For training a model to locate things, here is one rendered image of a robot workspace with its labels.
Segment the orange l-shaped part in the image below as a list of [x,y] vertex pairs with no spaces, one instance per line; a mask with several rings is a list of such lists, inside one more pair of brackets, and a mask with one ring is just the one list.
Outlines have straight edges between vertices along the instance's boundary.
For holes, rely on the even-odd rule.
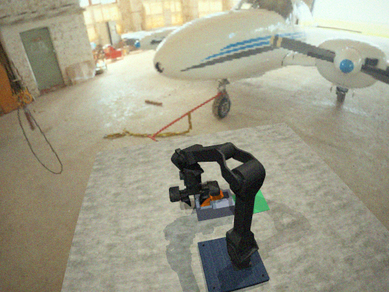
[[213,201],[213,200],[220,200],[222,197],[224,197],[222,191],[220,190],[220,195],[218,196],[210,196],[210,198],[207,198],[203,204],[201,205],[201,207],[204,207],[204,206],[209,206],[210,205],[210,201]]

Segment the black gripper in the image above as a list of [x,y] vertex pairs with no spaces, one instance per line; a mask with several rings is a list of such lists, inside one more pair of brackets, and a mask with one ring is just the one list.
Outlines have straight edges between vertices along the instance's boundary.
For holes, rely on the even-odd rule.
[[208,181],[207,184],[202,184],[201,179],[198,182],[188,182],[185,180],[185,185],[186,189],[184,190],[179,190],[179,186],[169,188],[171,202],[181,200],[191,207],[189,195],[200,194],[200,205],[202,205],[207,198],[210,198],[210,196],[220,195],[220,188],[217,181]]

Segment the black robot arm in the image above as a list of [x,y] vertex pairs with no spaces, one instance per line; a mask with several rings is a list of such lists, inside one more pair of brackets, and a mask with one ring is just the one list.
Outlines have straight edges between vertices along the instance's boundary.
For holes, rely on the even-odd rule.
[[[225,163],[230,158],[243,164],[230,170]],[[195,144],[182,150],[178,148],[171,161],[180,170],[179,177],[184,180],[184,186],[185,180],[195,183],[201,179],[204,171],[197,162],[217,162],[220,165],[222,177],[236,195],[234,227],[226,232],[227,252],[234,271],[252,267],[251,255],[259,247],[250,227],[255,197],[266,176],[260,161],[231,142],[208,147]]]

